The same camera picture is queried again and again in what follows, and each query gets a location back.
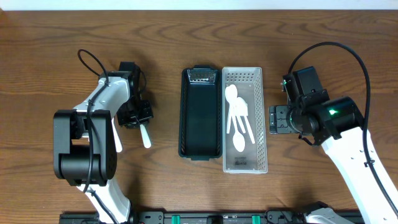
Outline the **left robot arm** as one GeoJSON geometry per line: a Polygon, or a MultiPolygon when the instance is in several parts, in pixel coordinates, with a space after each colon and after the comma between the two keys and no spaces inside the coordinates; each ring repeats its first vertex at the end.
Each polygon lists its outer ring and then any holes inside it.
{"type": "Polygon", "coordinates": [[[104,72],[98,86],[71,110],[53,117],[53,165],[57,178],[81,190],[99,213],[101,223],[130,223],[131,202],[115,178],[123,149],[115,121],[139,128],[144,147],[152,143],[146,130],[151,117],[143,112],[142,71],[104,72]]]}

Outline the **white plastic spoon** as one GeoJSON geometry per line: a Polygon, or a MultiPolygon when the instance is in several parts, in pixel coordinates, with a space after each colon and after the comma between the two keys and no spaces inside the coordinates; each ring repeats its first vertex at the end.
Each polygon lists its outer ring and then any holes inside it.
{"type": "Polygon", "coordinates": [[[227,124],[226,124],[226,133],[229,134],[230,133],[230,129],[231,129],[231,87],[227,86],[225,89],[225,98],[226,101],[229,104],[229,110],[228,110],[228,116],[227,116],[227,124]]]}
{"type": "Polygon", "coordinates": [[[233,115],[232,120],[234,124],[233,144],[238,152],[243,152],[245,148],[244,136],[239,132],[235,115],[233,115]]]}
{"type": "Polygon", "coordinates": [[[243,121],[239,115],[239,110],[238,110],[238,90],[234,84],[229,86],[229,92],[233,99],[234,114],[238,120],[242,132],[245,133],[246,130],[244,128],[243,121]]]}
{"type": "MultiPolygon", "coordinates": [[[[245,102],[245,100],[243,98],[238,97],[238,102],[246,104],[247,107],[248,107],[248,104],[245,102]]],[[[243,116],[243,117],[244,117],[244,120],[245,120],[245,123],[246,123],[246,127],[247,127],[247,131],[248,131],[250,140],[254,144],[255,143],[255,139],[254,139],[254,135],[253,135],[253,132],[252,132],[252,128],[251,128],[250,122],[248,120],[248,116],[243,116]]]]}

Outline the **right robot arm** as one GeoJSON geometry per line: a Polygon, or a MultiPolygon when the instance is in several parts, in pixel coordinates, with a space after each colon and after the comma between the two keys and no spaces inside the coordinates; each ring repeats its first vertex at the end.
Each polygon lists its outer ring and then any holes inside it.
{"type": "Polygon", "coordinates": [[[397,189],[384,168],[356,103],[311,96],[270,106],[272,134],[298,134],[322,147],[337,167],[365,223],[397,223],[397,189]]]}

